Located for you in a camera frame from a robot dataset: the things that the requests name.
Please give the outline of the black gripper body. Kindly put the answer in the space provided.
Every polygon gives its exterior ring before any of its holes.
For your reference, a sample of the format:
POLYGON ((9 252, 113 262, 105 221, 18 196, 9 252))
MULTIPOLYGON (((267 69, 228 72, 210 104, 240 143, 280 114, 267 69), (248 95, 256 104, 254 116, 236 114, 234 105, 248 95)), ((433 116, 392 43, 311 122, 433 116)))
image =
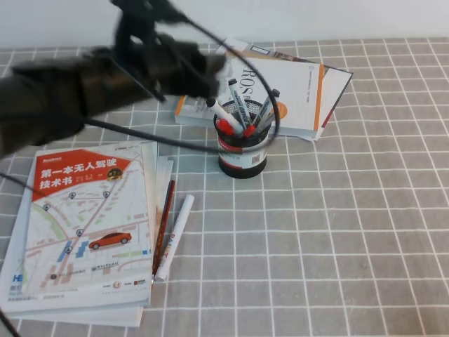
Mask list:
POLYGON ((204 55, 197 44, 176 41, 157 32, 156 24, 186 23, 188 18, 169 1, 113 1, 120 11, 109 48, 86 56, 82 82, 106 95, 130 86, 160 101, 165 95, 210 98, 217 95, 223 55, 204 55))

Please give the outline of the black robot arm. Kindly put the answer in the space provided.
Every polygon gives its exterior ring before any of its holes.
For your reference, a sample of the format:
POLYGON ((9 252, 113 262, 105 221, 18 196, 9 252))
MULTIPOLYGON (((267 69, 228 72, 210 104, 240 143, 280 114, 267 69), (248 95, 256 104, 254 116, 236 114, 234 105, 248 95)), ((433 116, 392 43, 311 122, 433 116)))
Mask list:
POLYGON ((1 80, 1 155, 76 135, 97 116, 150 98, 215 97, 226 58, 156 31, 188 18, 168 1, 116 1, 114 44, 13 67, 1 80))

